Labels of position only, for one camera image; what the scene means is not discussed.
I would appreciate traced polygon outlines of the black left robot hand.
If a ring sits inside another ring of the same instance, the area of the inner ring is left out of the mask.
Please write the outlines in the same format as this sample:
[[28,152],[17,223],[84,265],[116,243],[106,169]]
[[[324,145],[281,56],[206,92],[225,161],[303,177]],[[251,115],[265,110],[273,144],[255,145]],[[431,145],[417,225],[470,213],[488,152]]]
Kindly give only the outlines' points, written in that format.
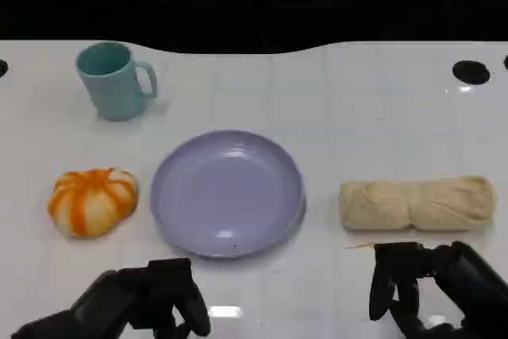
[[151,260],[142,268],[101,274],[71,306],[92,338],[119,338],[127,325],[155,338],[207,337],[210,316],[191,260]]

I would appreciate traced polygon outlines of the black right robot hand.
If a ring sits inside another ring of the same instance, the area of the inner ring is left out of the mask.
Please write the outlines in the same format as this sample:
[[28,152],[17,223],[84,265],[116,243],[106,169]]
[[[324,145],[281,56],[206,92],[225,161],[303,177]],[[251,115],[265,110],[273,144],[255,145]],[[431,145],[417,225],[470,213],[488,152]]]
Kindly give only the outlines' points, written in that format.
[[[369,317],[390,313],[407,338],[505,338],[507,284],[469,245],[426,248],[417,242],[376,244],[369,297]],[[436,285],[464,314],[460,327],[441,323],[424,326],[418,317],[418,280]]]

